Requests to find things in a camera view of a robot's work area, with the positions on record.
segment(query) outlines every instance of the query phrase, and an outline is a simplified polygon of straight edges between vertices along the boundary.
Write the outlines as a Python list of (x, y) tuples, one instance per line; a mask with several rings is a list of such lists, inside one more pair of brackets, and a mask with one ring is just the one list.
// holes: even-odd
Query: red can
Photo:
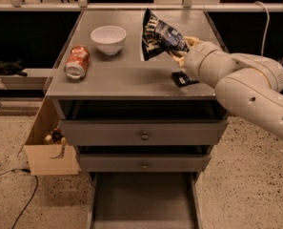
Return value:
[(78, 45), (71, 49), (71, 55), (67, 59), (64, 72), (67, 77), (77, 80), (85, 76), (90, 62), (90, 52), (85, 46)]

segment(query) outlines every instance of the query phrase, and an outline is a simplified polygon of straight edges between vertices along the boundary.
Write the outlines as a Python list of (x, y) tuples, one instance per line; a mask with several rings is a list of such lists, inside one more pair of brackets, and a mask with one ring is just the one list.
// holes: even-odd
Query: gray countertop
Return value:
[[(214, 91), (198, 83), (178, 88), (171, 79), (179, 67), (163, 52), (149, 61), (141, 60), (142, 21), (145, 10), (84, 11), (64, 57), (53, 77), (46, 96), (51, 99), (145, 99), (145, 98), (211, 98)], [(218, 41), (201, 10), (153, 10), (159, 19), (183, 35), (204, 41)], [(91, 32), (101, 26), (120, 26), (127, 31), (124, 48), (114, 56), (99, 52), (91, 42)], [(85, 45), (91, 53), (91, 63), (82, 80), (73, 81), (64, 73), (72, 46)]]

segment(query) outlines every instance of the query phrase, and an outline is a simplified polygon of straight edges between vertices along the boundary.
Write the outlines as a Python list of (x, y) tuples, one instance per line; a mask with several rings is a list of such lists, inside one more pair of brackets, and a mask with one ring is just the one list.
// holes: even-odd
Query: black cable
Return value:
[[(7, 172), (4, 172), (2, 174), (0, 174), (0, 176), (2, 175), (5, 175), (6, 173), (9, 173), (9, 172), (14, 172), (14, 171), (22, 171), (22, 172), (26, 172), (26, 173), (30, 173), (30, 170), (29, 169), (12, 169), (12, 170), (9, 170)], [(34, 188), (34, 191), (33, 191), (33, 194), (31, 195), (29, 201), (27, 202), (27, 204), (25, 205), (25, 207), (23, 208), (23, 210), (20, 212), (20, 214), (18, 215), (18, 217), (16, 218), (16, 221), (15, 223), (12, 225), (11, 229), (13, 229), (17, 223), (17, 221), (20, 219), (20, 217), (23, 215), (23, 213), (25, 212), (26, 208), (28, 207), (28, 205), (30, 204), (30, 202), (32, 201), (36, 191), (37, 191), (37, 188), (38, 188), (38, 178), (37, 176), (34, 176), (35, 177), (35, 181), (36, 181), (36, 184), (35, 184), (35, 188)]]

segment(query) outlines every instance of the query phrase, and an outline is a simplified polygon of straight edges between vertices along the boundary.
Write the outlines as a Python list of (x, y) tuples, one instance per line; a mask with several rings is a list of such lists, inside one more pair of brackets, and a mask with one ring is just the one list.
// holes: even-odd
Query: white cable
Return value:
[(265, 41), (266, 41), (266, 36), (267, 36), (267, 30), (268, 30), (268, 26), (269, 26), (269, 22), (271, 20), (271, 17), (269, 15), (268, 9), (267, 9), (267, 7), (265, 6), (264, 3), (256, 1), (255, 4), (257, 4), (258, 6), (264, 8), (264, 10), (266, 11), (266, 14), (267, 14), (267, 21), (266, 21), (266, 27), (265, 27), (265, 30), (264, 30), (263, 42), (262, 42), (262, 50), (261, 50), (261, 56), (263, 56), (264, 48), (265, 48)]

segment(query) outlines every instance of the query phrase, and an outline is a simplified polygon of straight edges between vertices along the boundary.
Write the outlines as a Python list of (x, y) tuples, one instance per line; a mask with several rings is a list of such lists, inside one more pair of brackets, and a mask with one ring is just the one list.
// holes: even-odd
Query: gray drawer front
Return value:
[(63, 120), (70, 145), (214, 145), (227, 121), (217, 123), (98, 123)]
[(210, 159), (210, 155), (80, 155), (79, 165), (85, 172), (202, 172)]

